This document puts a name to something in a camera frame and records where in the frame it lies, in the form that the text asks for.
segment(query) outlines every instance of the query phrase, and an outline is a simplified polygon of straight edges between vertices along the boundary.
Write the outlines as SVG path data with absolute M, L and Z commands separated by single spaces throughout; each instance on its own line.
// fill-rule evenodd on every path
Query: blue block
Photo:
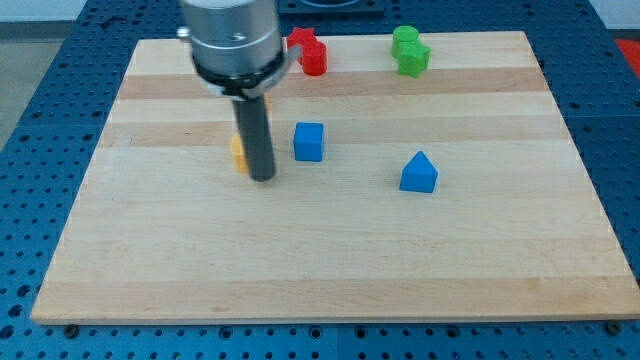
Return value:
M 438 171 L 422 152 L 409 161 L 402 170 L 400 190 L 432 193 L 438 180 Z
M 296 124 L 293 151 L 297 161 L 322 161 L 324 151 L 324 125 L 320 123 Z

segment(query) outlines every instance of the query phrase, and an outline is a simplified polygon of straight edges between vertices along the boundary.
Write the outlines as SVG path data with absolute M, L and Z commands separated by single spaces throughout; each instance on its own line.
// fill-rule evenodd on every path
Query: yellow block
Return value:
M 244 157 L 244 148 L 242 147 L 242 139 L 240 134 L 235 134 L 231 137 L 231 155 L 233 161 L 236 163 L 236 169 L 239 173 L 246 174 L 249 172 L 247 167 L 247 159 Z

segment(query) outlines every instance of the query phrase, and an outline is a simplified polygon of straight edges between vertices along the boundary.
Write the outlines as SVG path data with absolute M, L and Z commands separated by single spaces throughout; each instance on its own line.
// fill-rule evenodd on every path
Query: green toy block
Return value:
M 398 55 L 398 74 L 419 77 L 421 72 L 427 70 L 430 55 L 431 48 L 419 41 L 402 43 Z
M 393 30 L 393 45 L 391 47 L 391 55 L 394 58 L 398 58 L 400 56 L 400 44 L 402 43 L 412 43 L 415 41 L 420 41 L 419 39 L 420 33 L 418 29 L 413 26 L 402 25 L 398 26 L 395 30 Z

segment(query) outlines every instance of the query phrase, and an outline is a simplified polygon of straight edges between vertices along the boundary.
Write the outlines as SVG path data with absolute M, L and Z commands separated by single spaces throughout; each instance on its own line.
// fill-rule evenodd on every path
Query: wooden board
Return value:
M 278 173 L 234 170 L 228 99 L 188 46 L 141 41 L 32 317 L 47 324 L 635 318 L 640 292 L 521 32 L 323 38 L 270 95 Z M 293 160 L 296 121 L 326 159 Z M 434 194 L 401 192 L 418 150 Z

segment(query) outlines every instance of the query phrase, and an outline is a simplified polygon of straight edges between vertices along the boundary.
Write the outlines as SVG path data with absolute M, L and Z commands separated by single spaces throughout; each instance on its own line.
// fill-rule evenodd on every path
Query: blue pentagon block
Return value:
M 293 135 L 293 151 L 297 161 L 322 161 L 324 125 L 299 122 Z
M 432 193 L 438 180 L 438 171 L 422 152 L 409 161 L 402 170 L 400 190 Z

